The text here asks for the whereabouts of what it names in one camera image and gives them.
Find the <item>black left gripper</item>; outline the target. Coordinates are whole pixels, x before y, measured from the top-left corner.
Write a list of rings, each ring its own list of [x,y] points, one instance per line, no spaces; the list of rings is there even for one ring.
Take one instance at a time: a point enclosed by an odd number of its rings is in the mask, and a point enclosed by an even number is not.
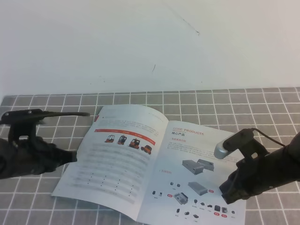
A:
[[[0,178],[50,173],[77,161],[76,150],[64,150],[36,136],[36,126],[46,117],[90,116],[87,112],[51,112],[41,109],[5,112],[0,123],[9,126],[0,140]]]

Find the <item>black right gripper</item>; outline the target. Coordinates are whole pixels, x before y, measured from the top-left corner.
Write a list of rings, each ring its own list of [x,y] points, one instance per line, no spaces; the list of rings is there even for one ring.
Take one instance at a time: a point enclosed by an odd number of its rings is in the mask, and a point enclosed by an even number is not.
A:
[[[286,145],[253,164],[239,166],[219,186],[227,204],[259,195],[269,189],[300,180],[300,134]]]

